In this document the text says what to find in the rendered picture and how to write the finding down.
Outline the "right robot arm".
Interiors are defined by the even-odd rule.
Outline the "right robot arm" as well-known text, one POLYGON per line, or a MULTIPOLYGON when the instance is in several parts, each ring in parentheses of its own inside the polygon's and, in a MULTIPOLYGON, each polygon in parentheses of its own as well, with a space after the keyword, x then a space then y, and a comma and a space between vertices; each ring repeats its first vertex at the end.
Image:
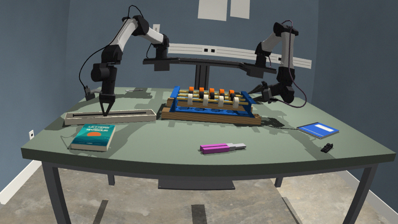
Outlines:
POLYGON ((165 34, 160 34, 149 27, 149 23, 141 16, 135 15, 123 17, 122 28, 117 32, 112 42, 110 42, 102 52, 101 63, 94 63, 91 71, 91 79, 94 82, 115 81, 117 75, 117 67, 120 65, 123 55, 124 46, 130 35, 143 37, 149 40, 156 48, 156 57, 148 58, 144 61, 152 60, 179 60, 177 58, 167 57, 167 47, 169 47, 169 38, 165 34), (138 21, 138 22, 137 22, 138 21))

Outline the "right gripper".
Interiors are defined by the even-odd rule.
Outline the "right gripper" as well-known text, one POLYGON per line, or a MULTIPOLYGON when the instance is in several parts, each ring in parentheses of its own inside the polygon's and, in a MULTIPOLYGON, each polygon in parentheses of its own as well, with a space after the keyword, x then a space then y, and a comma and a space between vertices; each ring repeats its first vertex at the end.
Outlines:
POLYGON ((102 109, 102 113, 103 116, 106 117, 111 109, 111 107, 113 106, 114 102, 115 102, 115 93, 114 93, 114 87, 115 87, 115 81, 103 81, 102 82, 102 89, 94 89, 94 90, 90 90, 90 87, 86 88, 86 94, 88 92, 90 92, 90 94, 93 93, 99 93, 99 102, 100 102, 100 106, 102 109), (107 97, 106 97, 107 96, 107 97), (103 103, 108 103, 109 106, 106 110, 106 112, 104 112, 104 108, 103 108, 103 103))

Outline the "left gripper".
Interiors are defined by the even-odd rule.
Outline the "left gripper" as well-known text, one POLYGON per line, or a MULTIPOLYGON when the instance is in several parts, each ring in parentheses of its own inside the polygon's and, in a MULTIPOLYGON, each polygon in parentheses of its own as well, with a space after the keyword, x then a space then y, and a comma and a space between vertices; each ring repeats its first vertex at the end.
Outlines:
POLYGON ((277 84, 273 84, 273 85, 269 85, 269 86, 268 86, 267 83, 266 83, 265 81, 262 81, 262 85, 258 85, 258 86, 255 87, 252 91, 250 91, 248 94, 253 94, 253 93, 261 92, 262 95, 253 98, 253 100, 254 100, 254 101, 259 101, 259 102, 267 102, 267 101, 264 100, 263 91, 264 91, 264 89, 269 89, 268 92, 269 92, 270 101, 276 102, 276 97, 274 97, 274 96, 279 95, 279 91, 277 91, 278 88, 279 88, 279 87, 278 87, 277 84), (256 90, 256 89, 257 89, 257 90, 256 90), (260 98, 260 99, 259 99, 259 98, 260 98))

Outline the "teal paperback book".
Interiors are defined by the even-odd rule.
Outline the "teal paperback book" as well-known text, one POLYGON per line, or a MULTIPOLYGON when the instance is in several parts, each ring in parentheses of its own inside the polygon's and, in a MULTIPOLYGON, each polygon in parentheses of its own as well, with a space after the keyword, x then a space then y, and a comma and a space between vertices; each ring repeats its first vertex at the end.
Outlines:
POLYGON ((85 124, 71 142, 71 149, 107 152, 115 132, 115 125, 85 124))

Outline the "light brown wooden block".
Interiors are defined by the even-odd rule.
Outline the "light brown wooden block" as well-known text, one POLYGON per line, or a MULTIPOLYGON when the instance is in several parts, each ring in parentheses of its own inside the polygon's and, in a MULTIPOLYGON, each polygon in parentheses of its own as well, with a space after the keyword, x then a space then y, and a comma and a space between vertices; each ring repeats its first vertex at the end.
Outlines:
MULTIPOLYGON (((167 107, 171 107, 174 98, 168 98, 167 107)), ((208 103, 207 106, 203 106, 202 102, 192 102, 192 105, 188 105, 186 101, 178 101, 178 107, 195 107, 195 108, 208 108, 208 109, 220 109, 220 110, 237 110, 237 111, 245 111, 242 105, 239 105, 238 108, 233 108, 233 105, 224 104, 223 107, 218 107, 218 104, 208 103)))
POLYGON ((253 114, 255 118, 250 118, 250 117, 242 117, 242 116, 217 115, 217 114, 169 112, 169 110, 170 110, 170 108, 168 108, 168 107, 163 108, 162 118, 206 121, 206 122, 225 122, 225 123, 261 125, 261 117, 259 116, 259 114, 253 114))

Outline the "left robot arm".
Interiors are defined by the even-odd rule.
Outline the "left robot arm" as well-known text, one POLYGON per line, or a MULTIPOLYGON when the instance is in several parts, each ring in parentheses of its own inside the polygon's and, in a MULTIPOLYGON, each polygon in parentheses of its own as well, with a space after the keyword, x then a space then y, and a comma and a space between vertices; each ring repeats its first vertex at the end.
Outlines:
POLYGON ((299 35, 296 29, 292 28, 291 33, 290 30, 291 26, 276 22, 273 27, 273 33, 265 41, 260 42, 256 48, 256 63, 254 65, 244 63, 245 65, 276 71, 274 68, 266 67, 266 57, 271 55, 272 49, 282 40, 282 56, 276 78, 279 82, 277 83, 279 87, 277 91, 279 91, 279 95, 282 97, 283 101, 288 104, 292 103, 294 100, 294 90, 291 85, 295 80, 293 47, 295 36, 299 35), (293 81, 289 74, 289 67, 293 81))

